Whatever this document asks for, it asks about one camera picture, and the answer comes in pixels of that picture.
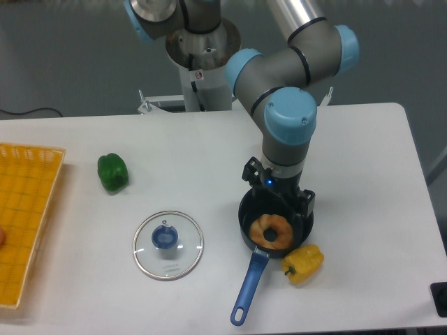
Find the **black cable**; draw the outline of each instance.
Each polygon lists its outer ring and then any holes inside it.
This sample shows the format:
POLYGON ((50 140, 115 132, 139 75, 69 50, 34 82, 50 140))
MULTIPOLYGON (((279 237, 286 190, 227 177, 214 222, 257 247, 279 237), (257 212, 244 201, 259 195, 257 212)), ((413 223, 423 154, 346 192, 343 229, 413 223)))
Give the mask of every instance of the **black cable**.
POLYGON ((51 107, 36 108, 35 110, 29 110, 27 112, 22 112, 22 113, 8 112, 7 110, 0 110, 0 112, 9 114, 9 115, 26 115, 26 114, 38 112, 39 110, 52 110, 53 112, 56 112, 60 117, 64 117, 60 111, 58 111, 54 108, 51 108, 51 107))

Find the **robotic arm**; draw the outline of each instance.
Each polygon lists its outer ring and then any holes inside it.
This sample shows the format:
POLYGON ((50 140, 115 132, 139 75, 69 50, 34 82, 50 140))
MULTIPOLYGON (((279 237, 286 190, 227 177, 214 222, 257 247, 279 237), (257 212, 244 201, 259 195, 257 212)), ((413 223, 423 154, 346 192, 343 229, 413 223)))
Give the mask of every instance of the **robotic arm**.
POLYGON ((298 184, 316 128, 316 103, 301 89, 356 65, 359 47, 352 30, 331 26, 315 1, 268 0, 287 47, 264 57, 254 49, 238 51, 240 35, 221 17, 220 0, 125 0, 124 5, 143 40, 167 35, 186 111, 229 110, 234 94, 261 130, 261 161, 250 159, 242 175, 252 186, 247 201, 279 197, 308 218, 315 195, 298 184))
POLYGON ((316 128, 316 103, 301 88, 352 68, 359 47, 352 30, 331 26, 315 1, 268 5, 288 47, 268 57, 244 49, 226 65, 228 85, 263 133, 261 161, 252 158, 244 168, 242 178, 253 190, 243 201, 277 196, 308 218, 315 195, 298 184, 316 128))

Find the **blue pan handle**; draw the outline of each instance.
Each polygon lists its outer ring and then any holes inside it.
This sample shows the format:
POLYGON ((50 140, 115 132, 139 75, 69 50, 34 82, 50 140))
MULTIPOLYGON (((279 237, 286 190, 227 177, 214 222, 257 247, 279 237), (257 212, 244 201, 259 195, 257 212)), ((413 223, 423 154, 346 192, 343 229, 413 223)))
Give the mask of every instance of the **blue pan handle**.
POLYGON ((261 275, 263 274, 269 259, 270 256, 268 253, 259 250, 258 247, 254 249, 250 259, 249 269, 245 275, 244 283, 240 288, 239 295, 237 296, 236 303, 230 317, 231 323, 235 326, 240 326, 244 323, 249 312, 254 293, 258 287, 259 279, 261 279, 261 275), (238 310, 242 310, 240 320, 236 320, 236 313, 238 310))

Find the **black frying pan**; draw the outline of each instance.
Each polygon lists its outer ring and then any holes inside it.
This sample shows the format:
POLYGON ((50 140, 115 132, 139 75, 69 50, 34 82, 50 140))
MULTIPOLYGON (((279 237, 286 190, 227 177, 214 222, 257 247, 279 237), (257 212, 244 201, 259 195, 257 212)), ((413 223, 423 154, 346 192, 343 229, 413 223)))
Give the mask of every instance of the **black frying pan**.
MULTIPOLYGON (((249 191, 243 198, 239 206, 239 224, 242 233, 242 238, 245 244, 253 250, 251 255, 250 265, 245 275, 244 283, 237 296, 233 312, 231 313, 231 323, 235 326, 240 326, 244 323, 247 317, 251 301, 258 286, 264 268, 270 258, 283 258, 292 250, 298 248, 301 243, 309 236, 312 229, 314 219, 313 214, 305 220, 301 215, 297 215, 295 211, 288 206, 281 198, 270 192, 258 193, 256 197, 249 191), (281 250, 272 250, 259 246, 249 237, 249 229, 251 224, 256 221, 263 214, 276 214, 283 216, 292 226, 293 244, 290 248, 281 250), (242 315, 237 317, 237 312, 241 310, 242 315)), ((264 232, 264 237, 268 241, 274 241, 276 232, 267 229, 264 232)))

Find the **glass pot lid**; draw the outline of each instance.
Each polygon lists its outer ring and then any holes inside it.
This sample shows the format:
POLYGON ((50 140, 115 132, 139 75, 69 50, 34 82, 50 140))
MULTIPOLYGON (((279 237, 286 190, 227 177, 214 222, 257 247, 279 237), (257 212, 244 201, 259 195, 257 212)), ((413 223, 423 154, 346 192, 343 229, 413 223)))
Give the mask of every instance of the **glass pot lid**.
POLYGON ((133 256, 138 267, 160 281, 187 275, 202 253, 202 230, 191 217, 179 211, 150 216, 133 238, 133 256))

